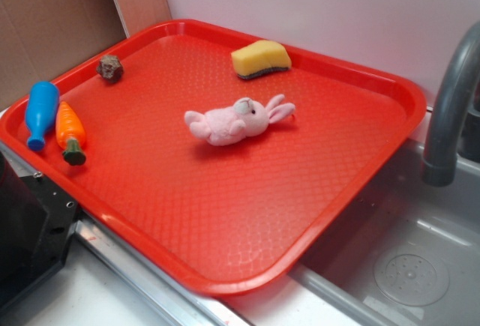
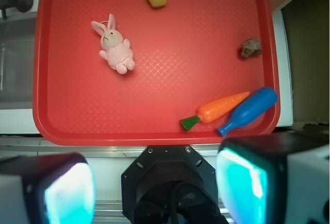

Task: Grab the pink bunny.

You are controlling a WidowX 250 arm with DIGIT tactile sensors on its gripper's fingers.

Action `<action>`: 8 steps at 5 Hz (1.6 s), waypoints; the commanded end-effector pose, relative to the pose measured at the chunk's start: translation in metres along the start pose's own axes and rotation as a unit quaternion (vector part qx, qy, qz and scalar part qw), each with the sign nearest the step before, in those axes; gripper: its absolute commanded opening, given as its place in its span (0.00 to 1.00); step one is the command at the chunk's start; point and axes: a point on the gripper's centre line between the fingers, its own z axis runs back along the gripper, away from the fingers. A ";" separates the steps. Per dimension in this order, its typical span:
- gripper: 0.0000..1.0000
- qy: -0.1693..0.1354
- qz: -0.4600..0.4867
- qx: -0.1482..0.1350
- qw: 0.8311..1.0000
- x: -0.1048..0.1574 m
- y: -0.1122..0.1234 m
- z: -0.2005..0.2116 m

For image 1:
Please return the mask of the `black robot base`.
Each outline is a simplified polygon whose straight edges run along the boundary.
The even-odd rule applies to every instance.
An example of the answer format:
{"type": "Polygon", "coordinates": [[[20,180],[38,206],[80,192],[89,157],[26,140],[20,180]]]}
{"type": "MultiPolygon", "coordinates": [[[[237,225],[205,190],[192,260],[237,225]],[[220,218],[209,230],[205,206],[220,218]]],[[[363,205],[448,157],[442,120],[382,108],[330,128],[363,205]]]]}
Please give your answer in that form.
{"type": "Polygon", "coordinates": [[[64,266],[78,202],[47,176],[19,176],[1,156],[1,314],[64,266]]]}

